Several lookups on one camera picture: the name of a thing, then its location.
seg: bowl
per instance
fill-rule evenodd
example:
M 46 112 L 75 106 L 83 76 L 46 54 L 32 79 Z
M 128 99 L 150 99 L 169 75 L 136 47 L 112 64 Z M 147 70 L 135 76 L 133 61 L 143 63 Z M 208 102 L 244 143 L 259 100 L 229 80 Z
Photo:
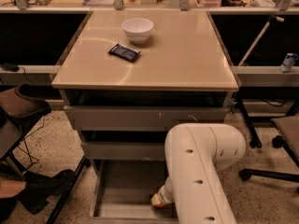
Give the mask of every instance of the bowl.
M 152 21 L 141 18 L 130 19 L 122 24 L 124 33 L 135 44 L 146 42 L 150 38 L 152 28 Z

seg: floor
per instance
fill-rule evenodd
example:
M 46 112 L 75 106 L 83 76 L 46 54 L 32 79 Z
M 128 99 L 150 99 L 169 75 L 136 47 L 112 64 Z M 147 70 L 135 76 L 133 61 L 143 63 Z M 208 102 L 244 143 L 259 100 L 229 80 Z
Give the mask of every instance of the floor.
M 238 172 L 246 167 L 299 173 L 283 148 L 275 149 L 271 146 L 277 131 L 274 128 L 257 128 L 263 147 L 251 148 L 249 131 L 239 112 L 228 114 L 225 123 L 239 129 L 247 140 L 247 151 L 243 159 L 219 172 L 237 223 L 296 223 L 299 219 L 299 194 L 296 192 L 299 184 L 257 176 L 244 182 L 238 177 Z M 37 123 L 34 130 L 37 131 L 26 139 L 31 154 L 39 159 L 31 171 L 52 176 L 63 169 L 76 169 L 83 152 L 78 135 L 72 130 L 64 111 L 53 110 L 44 122 Z M 86 219 L 90 214 L 95 183 L 93 168 L 85 167 L 55 223 L 75 224 Z M 48 198 L 50 204 L 36 216 L 29 214 L 18 203 L 6 224 L 46 223 L 57 200 L 57 197 Z

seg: table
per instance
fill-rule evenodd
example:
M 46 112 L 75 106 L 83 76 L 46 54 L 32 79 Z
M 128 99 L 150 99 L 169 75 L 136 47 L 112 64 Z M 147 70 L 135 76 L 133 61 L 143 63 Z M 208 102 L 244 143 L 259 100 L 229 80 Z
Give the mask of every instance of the table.
M 132 44 L 121 29 L 125 20 L 134 17 L 154 23 L 151 38 L 141 45 Z M 117 43 L 140 50 L 140 58 L 129 63 L 110 56 L 107 52 Z M 108 178 L 103 175 L 125 174 L 122 183 L 127 189 L 117 196 L 125 196 L 121 202 L 130 206 L 126 195 L 134 188 L 126 183 L 132 184 L 131 171 L 142 175 L 140 167 L 144 167 L 153 178 L 159 176 L 155 185 L 164 182 L 161 161 L 167 132 L 182 122 L 222 122 L 232 94 L 238 91 L 207 13 L 169 9 L 95 10 L 52 86 L 60 90 L 66 115 L 98 175 L 92 217 L 103 215 L 98 210 L 99 205 L 103 208 L 101 195 L 107 195 L 102 201 L 115 202 L 110 192 L 101 191 L 101 180 Z M 103 172 L 103 161 L 109 161 L 108 172 Z M 119 171 L 111 161 L 120 165 Z M 152 161 L 154 172 L 144 161 Z M 128 167 L 130 174 L 123 167 Z M 135 195 L 135 201 L 142 197 L 138 201 L 147 206 L 144 200 L 156 189 L 147 185 L 143 188 L 145 191 Z M 109 217 L 105 210 L 103 217 Z M 140 208 L 130 210 L 134 217 L 143 217 Z M 147 210 L 157 218 L 150 207 Z

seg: black chair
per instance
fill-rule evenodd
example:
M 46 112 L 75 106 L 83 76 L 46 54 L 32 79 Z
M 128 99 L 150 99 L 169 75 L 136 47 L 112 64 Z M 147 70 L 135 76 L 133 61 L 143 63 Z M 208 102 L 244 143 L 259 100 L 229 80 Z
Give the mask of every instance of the black chair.
M 272 140 L 274 147 L 284 147 L 286 152 L 299 167 L 299 116 L 286 116 L 271 119 L 280 135 Z M 279 173 L 255 169 L 243 169 L 239 172 L 242 180 L 246 181 L 252 175 L 264 176 L 280 180 L 299 183 L 299 175 L 289 173 Z
M 28 171 L 28 167 L 24 167 L 14 155 L 14 149 L 20 141 L 24 140 L 41 118 L 51 112 L 48 102 L 26 95 L 30 93 L 31 88 L 23 84 L 0 92 L 0 174 L 24 181 L 50 178 Z M 47 223 L 55 222 L 84 165 L 90 164 L 83 156 L 75 171 L 72 184 L 60 197 Z

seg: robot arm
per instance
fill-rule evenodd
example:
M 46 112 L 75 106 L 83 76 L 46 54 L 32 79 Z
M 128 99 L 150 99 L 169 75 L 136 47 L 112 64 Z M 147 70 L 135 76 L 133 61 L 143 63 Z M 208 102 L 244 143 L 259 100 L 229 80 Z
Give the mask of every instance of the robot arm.
M 169 177 L 152 203 L 175 202 L 180 224 L 235 222 L 216 170 L 240 160 L 243 135 L 225 124 L 181 124 L 165 141 Z

